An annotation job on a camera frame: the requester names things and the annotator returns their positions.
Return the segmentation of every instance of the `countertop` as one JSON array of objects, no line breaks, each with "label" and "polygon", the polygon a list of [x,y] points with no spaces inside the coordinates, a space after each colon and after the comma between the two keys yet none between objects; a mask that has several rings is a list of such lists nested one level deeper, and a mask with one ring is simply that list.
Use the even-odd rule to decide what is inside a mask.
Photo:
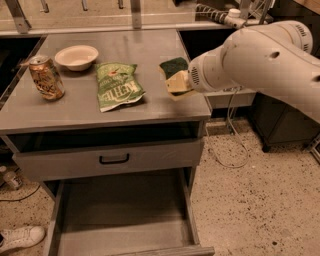
[{"label": "countertop", "polygon": [[91,45],[99,51],[96,63],[137,64],[135,78],[146,94],[130,106],[101,113],[94,66],[83,72],[56,64],[65,86],[63,98],[44,100],[26,70],[0,112],[0,135],[112,127],[175,121],[206,120],[210,110],[204,96],[175,102],[169,98],[160,63],[187,55],[175,29],[48,35],[39,54],[50,56],[72,45]]}]

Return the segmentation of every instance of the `black handle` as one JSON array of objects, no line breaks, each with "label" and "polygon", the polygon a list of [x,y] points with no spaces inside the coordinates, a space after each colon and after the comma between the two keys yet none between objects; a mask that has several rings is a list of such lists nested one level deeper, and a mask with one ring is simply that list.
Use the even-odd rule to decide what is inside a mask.
[{"label": "black handle", "polygon": [[107,164],[123,164],[123,163],[129,161],[129,157],[130,157],[130,155],[129,155],[129,154],[126,154],[126,155],[125,155],[125,158],[122,159],[122,160],[104,161],[104,160],[103,160],[104,157],[103,157],[103,156],[100,156],[100,157],[99,157],[99,163],[100,163],[100,164],[104,164],[104,165],[107,165]]}]

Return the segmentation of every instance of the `sneaker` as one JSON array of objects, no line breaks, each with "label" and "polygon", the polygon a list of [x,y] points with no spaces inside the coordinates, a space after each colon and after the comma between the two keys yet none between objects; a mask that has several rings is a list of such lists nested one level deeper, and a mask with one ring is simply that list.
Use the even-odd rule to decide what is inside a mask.
[{"label": "sneaker", "polygon": [[28,226],[14,230],[1,230],[3,243],[0,246],[0,253],[15,248],[26,248],[38,244],[45,236],[45,230],[40,226]]}]

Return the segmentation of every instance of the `soda can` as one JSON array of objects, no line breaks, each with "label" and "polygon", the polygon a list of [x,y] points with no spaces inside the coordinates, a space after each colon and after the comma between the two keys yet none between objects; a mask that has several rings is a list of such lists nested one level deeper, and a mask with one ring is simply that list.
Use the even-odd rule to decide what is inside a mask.
[{"label": "soda can", "polygon": [[64,95],[60,74],[50,57],[45,55],[32,57],[29,60],[29,70],[33,82],[44,99],[55,101]]}]

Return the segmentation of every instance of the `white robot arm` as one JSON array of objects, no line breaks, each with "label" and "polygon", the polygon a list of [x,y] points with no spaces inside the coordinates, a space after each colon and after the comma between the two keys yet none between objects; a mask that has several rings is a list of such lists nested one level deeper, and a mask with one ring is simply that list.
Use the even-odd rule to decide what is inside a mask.
[{"label": "white robot arm", "polygon": [[296,21],[242,28],[189,64],[199,92],[247,87],[279,99],[320,123],[320,60],[312,35]]}]

